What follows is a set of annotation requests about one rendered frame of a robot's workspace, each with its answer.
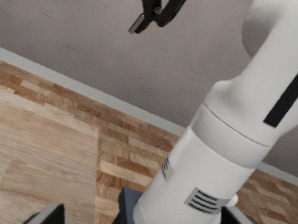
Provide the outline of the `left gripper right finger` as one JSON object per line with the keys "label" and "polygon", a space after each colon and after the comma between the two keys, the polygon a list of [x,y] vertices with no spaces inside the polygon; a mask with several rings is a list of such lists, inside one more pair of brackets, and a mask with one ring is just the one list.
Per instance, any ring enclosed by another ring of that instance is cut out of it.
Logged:
{"label": "left gripper right finger", "polygon": [[258,224],[252,217],[243,214],[236,206],[222,206],[220,224]]}

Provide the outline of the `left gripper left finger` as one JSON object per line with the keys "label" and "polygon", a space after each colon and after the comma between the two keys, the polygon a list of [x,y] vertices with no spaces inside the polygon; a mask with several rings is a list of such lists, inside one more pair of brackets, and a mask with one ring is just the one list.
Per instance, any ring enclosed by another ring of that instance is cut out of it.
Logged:
{"label": "left gripper left finger", "polygon": [[22,224],[65,224],[65,206],[50,203],[43,211],[33,214]]}

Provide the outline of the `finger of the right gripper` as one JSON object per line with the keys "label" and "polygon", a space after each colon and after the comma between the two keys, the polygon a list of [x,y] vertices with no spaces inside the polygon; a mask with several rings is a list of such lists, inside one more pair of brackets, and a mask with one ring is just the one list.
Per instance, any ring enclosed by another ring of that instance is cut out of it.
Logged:
{"label": "finger of the right gripper", "polygon": [[156,22],[161,28],[166,26],[175,18],[186,2],[186,0],[168,0],[164,9],[162,9],[162,0],[141,1],[143,3],[143,13],[140,14],[140,16],[128,30],[131,34],[141,33],[150,25],[152,21]]}

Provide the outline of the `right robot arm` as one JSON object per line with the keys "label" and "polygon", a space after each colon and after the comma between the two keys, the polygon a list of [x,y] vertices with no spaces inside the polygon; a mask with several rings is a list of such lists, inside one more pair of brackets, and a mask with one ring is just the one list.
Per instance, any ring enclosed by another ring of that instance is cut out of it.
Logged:
{"label": "right robot arm", "polygon": [[298,125],[298,0],[254,0],[241,34],[253,59],[213,85],[135,205],[135,224],[219,224],[221,207],[237,203],[272,146]]}

